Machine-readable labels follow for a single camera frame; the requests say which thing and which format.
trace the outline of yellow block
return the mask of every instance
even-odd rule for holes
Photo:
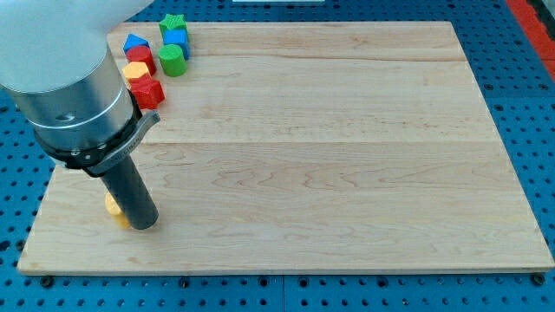
[[[130,62],[121,71],[129,83],[138,80],[144,75],[150,75],[148,66],[144,62]]]
[[[115,222],[122,229],[128,229],[129,227],[131,227],[131,224],[129,224],[129,221],[127,221],[127,218],[125,218],[123,211],[121,211],[120,207],[115,202],[115,199],[114,197],[112,197],[112,194],[110,193],[106,194],[106,198],[104,199],[104,204],[106,205],[106,210],[110,213],[110,215],[112,215]]]

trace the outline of green cylinder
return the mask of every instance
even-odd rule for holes
[[[168,44],[160,48],[158,57],[160,58],[164,74],[167,76],[177,77],[187,71],[187,63],[183,56],[183,50],[177,44]]]

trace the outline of silver metal cylinder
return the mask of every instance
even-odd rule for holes
[[[89,75],[72,85],[40,93],[7,91],[42,142],[62,151],[104,144],[134,111],[110,49]]]

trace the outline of toy block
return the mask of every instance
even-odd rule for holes
[[[168,30],[176,30],[176,29],[187,30],[185,16],[183,14],[179,14],[179,15],[166,14],[164,19],[160,21],[159,26],[160,26],[160,33],[162,34],[162,37],[166,36],[166,32]]]
[[[123,45],[123,52],[126,54],[130,49],[137,46],[144,46],[144,47],[150,48],[150,45],[148,44],[147,40],[137,35],[129,34],[127,36],[127,40],[125,41],[125,44]]]
[[[125,217],[125,214],[123,214],[123,211],[118,206],[118,203],[115,202],[112,194],[106,194],[106,197],[104,198],[104,205],[106,206],[106,210],[112,216],[112,218],[114,218],[114,221],[118,224],[118,226],[120,226],[122,229],[128,229],[131,227],[129,221]]]
[[[177,44],[163,46],[158,53],[158,57],[164,73],[170,77],[183,75],[187,71],[183,50]]]
[[[142,76],[131,83],[131,93],[134,95],[140,109],[156,109],[166,99],[159,81],[149,75]]]
[[[133,83],[144,75],[150,76],[148,66],[144,62],[130,62],[121,71],[129,83]]]
[[[149,47],[136,46],[126,53],[127,60],[130,62],[144,62],[148,67],[150,75],[156,74],[153,53]]]
[[[168,30],[164,36],[164,44],[177,44],[183,50],[183,57],[189,59],[189,40],[187,31],[183,29]]]

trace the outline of green star block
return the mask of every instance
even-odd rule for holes
[[[183,14],[166,14],[166,17],[164,17],[164,19],[160,22],[160,33],[162,33],[162,37],[164,37],[164,33],[166,33],[166,31],[176,29],[187,30],[185,16]]]

